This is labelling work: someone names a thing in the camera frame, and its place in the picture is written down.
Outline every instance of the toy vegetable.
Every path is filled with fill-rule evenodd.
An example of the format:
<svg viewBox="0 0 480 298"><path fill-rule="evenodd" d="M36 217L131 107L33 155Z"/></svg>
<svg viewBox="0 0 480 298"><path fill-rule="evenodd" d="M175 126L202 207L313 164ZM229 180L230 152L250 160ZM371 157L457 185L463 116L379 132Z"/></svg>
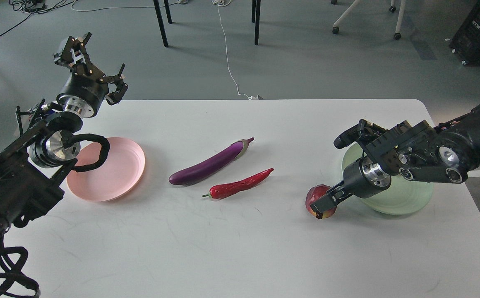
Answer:
<svg viewBox="0 0 480 298"><path fill-rule="evenodd" d="M250 138L234 142L213 157L172 174L168 181L173 185L189 185L201 181L242 156L253 140Z"/></svg>
<svg viewBox="0 0 480 298"><path fill-rule="evenodd" d="M255 185L259 184L261 181L266 179L273 170L274 170L273 168L269 168L268 170L252 175L251 177L248 177L244 180L240 180L233 183L214 185L213 187L210 188L208 194L203 196L212 198L214 200L227 198L242 190L248 190L250 188L255 187Z"/></svg>

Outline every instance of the light green plate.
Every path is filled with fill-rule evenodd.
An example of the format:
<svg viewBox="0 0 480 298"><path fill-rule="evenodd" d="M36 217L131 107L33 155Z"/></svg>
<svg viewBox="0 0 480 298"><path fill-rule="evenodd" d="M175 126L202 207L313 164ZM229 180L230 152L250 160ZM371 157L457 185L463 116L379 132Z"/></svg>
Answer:
<svg viewBox="0 0 480 298"><path fill-rule="evenodd" d="M358 144L346 151L341 170L363 154ZM407 181L400 175L391 177L391 187L370 198L360 200L372 209L392 215L414 213L424 208L433 194L433 183Z"/></svg>

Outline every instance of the eggplant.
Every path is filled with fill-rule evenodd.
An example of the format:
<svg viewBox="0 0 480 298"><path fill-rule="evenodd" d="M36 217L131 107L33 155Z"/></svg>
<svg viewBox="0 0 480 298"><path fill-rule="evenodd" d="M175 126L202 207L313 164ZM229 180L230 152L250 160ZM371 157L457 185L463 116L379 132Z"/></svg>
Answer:
<svg viewBox="0 0 480 298"><path fill-rule="evenodd" d="M190 168L185 168L184 170L173 173L170 178L168 178L168 181L173 185L190 185L202 181L242 156L247 150L249 143L254 139L255 138L241 139L234 142L213 157Z"/></svg>

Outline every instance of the white table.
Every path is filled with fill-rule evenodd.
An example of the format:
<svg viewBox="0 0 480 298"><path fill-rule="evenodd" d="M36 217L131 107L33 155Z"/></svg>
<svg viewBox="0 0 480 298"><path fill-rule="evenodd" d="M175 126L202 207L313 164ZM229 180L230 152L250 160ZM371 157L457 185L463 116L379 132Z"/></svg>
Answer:
<svg viewBox="0 0 480 298"><path fill-rule="evenodd" d="M465 185L435 184L408 216L353 197L330 219L305 210L319 183L342 178L332 142L364 118L391 128L431 123L417 100L123 101L104 104L81 132L128 137L145 173L112 202L64 199L7 245L25 246L23 270L42 297L480 298L480 214ZM230 143L244 156L189 187L168 177ZM216 184L275 168L257 187L213 202Z"/></svg>

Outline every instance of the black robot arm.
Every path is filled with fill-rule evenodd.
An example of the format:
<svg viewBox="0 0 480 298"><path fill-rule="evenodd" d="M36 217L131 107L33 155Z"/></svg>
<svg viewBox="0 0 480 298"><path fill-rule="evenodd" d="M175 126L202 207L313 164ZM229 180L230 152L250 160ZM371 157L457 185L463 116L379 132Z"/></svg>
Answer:
<svg viewBox="0 0 480 298"><path fill-rule="evenodd" d="M128 85L122 77L122 65L115 76L106 76L89 60L85 45L91 34L83 38L69 37L54 55L58 65L66 66L71 75L55 102L42 100L34 108L16 109L20 136L0 153L0 296L14 296L7 290L14 282L33 290L38 297L38 284L21 273L27 252L23 247L5 248L4 234L12 224L25 227L29 221L46 215L64 196L60 184L70 171L89 171L102 166L108 157L109 142L103 136L78 134L83 118L97 114L104 98L109 104L120 102ZM109 92L108 84L117 90ZM30 124L23 130L21 117L28 115ZM101 144L98 161L75 166L81 141ZM58 168L50 178L43 175L30 160L43 168ZM20 255L16 262L10 254Z"/></svg>
<svg viewBox="0 0 480 298"><path fill-rule="evenodd" d="M343 171L343 180L310 205L318 218L352 195L369 198L391 185L391 176L410 181L463 183L480 166L480 105L436 127L404 121L390 130L361 119L334 141L342 149L358 143L363 157Z"/></svg>

